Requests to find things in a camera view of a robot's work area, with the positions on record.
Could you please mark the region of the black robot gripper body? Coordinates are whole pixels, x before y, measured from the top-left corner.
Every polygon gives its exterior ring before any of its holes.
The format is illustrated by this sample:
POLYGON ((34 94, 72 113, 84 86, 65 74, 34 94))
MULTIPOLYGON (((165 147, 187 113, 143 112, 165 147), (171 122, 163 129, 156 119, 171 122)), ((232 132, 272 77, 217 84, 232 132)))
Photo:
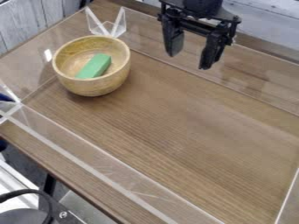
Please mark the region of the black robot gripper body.
POLYGON ((179 21, 183 32, 192 32, 204 38, 212 32, 217 32, 227 38, 225 46, 232 44, 241 19, 223 8, 223 0, 159 0, 159 2, 160 23, 161 15, 165 15, 179 21))

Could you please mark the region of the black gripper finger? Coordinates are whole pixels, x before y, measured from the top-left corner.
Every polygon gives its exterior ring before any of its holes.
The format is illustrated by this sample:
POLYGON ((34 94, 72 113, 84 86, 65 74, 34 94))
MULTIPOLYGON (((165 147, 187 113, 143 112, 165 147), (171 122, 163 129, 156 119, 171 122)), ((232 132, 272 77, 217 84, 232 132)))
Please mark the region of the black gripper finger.
POLYGON ((207 37, 205 46, 200 54, 199 69, 208 70, 212 64, 219 61, 225 48, 227 38, 223 34, 212 32, 207 37))
POLYGON ((161 15, 163 43, 167 54, 173 57, 183 49, 184 32, 176 19, 161 15))

